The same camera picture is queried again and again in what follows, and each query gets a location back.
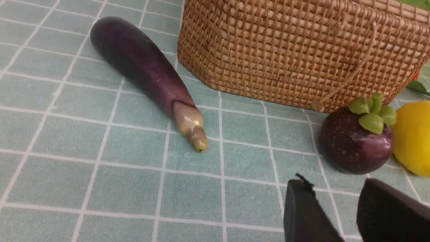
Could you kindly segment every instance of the mangosteen calyx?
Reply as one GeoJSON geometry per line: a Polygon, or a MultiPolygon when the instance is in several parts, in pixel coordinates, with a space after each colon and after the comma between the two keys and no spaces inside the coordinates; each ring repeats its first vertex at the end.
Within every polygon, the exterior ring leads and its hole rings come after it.
{"type": "Polygon", "coordinates": [[[357,98],[353,100],[348,108],[355,114],[365,114],[358,120],[359,124],[366,130],[381,134],[384,124],[396,123],[397,113],[390,106],[382,106],[382,94],[374,93],[372,98],[357,98]]]}

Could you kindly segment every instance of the lemon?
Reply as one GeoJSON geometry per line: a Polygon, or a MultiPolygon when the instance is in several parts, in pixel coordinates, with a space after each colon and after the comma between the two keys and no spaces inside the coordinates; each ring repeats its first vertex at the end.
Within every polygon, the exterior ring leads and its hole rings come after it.
{"type": "Polygon", "coordinates": [[[397,160],[412,173],[430,178],[430,101],[399,108],[392,129],[397,160]]]}

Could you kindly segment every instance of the woven rattan basket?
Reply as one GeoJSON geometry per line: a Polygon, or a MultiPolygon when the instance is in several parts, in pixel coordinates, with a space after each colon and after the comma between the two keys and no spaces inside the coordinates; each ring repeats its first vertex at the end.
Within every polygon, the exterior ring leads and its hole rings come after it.
{"type": "Polygon", "coordinates": [[[223,92],[319,112],[381,92],[427,61],[428,11],[391,0],[186,0],[179,61],[223,92]]]}

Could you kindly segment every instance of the tile pattern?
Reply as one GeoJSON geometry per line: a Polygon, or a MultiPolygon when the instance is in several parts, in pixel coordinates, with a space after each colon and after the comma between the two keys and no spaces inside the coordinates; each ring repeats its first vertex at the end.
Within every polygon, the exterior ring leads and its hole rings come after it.
{"type": "MultiPolygon", "coordinates": [[[[0,3],[2,241],[281,242],[286,183],[296,172],[316,185],[345,238],[360,241],[351,208],[367,176],[342,174],[315,154],[326,114],[219,93],[196,80],[175,59],[182,5],[0,3]],[[88,33],[103,16],[141,27],[177,67],[205,118],[206,154],[193,152],[95,52],[88,33]]],[[[430,65],[421,74],[430,81],[430,65]]],[[[391,105],[424,99],[405,90],[391,105]]],[[[429,181],[395,159],[369,176],[430,203],[429,181]]]]}

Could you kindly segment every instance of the eggplant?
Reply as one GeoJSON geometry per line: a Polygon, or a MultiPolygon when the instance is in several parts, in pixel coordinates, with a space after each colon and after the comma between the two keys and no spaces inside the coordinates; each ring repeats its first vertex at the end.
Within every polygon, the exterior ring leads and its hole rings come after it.
{"type": "Polygon", "coordinates": [[[146,94],[198,152],[208,149],[203,117],[175,68],[139,28],[118,17],[99,19],[91,44],[105,61],[146,94]]]}
{"type": "Polygon", "coordinates": [[[357,98],[330,113],[318,136],[318,149],[338,170],[366,174],[382,167],[393,154],[396,111],[382,106],[382,94],[357,98]]]}

